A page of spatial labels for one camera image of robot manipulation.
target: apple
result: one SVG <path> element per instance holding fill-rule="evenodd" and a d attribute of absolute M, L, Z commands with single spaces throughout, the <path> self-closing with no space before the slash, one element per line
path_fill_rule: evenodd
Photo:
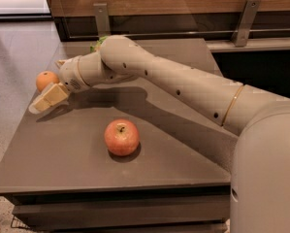
<path fill-rule="evenodd" d="M 116 119 L 107 126 L 104 138 L 111 153 L 126 156 L 136 150 L 139 144 L 139 131 L 132 121 Z"/>

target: table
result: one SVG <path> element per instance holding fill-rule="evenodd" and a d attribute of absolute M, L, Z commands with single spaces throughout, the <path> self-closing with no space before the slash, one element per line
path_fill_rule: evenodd
<path fill-rule="evenodd" d="M 202 39 L 138 43 L 221 75 Z M 88 50 L 88 43 L 62 44 L 48 69 Z M 103 141 L 108 123 L 121 117 L 141 135 L 139 148 L 127 157 L 111 155 Z M 236 141 L 144 79 L 99 84 L 48 115 L 24 114 L 0 164 L 0 195 L 34 230 L 214 232 L 230 214 Z"/>

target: floor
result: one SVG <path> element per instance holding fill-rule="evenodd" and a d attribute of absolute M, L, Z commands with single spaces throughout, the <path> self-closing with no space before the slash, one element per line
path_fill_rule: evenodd
<path fill-rule="evenodd" d="M 0 22 L 0 161 L 60 41 L 53 22 Z M 0 233 L 13 229 L 13 205 L 0 197 Z"/>

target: dark countertop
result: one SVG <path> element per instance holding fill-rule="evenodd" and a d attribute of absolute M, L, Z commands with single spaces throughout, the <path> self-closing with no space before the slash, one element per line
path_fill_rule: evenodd
<path fill-rule="evenodd" d="M 200 39 L 139 41 L 149 51 L 219 74 Z M 54 61 L 87 49 L 59 48 Z M 97 85 L 73 94 L 70 105 L 49 115 L 25 113 L 0 164 L 0 195 L 100 191 L 230 183 L 237 138 L 141 78 Z M 131 156 L 109 154 L 103 140 L 116 118 L 139 128 Z"/>

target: metal bracket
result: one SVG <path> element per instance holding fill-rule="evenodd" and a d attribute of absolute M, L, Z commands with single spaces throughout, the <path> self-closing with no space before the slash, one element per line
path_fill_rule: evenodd
<path fill-rule="evenodd" d="M 244 47 L 247 44 L 250 29 L 257 14 L 261 0 L 247 0 L 241 19 L 232 36 L 232 42 L 236 47 Z"/>
<path fill-rule="evenodd" d="M 107 36 L 111 34 L 108 7 L 106 3 L 94 4 L 94 15 L 96 19 L 98 36 Z"/>

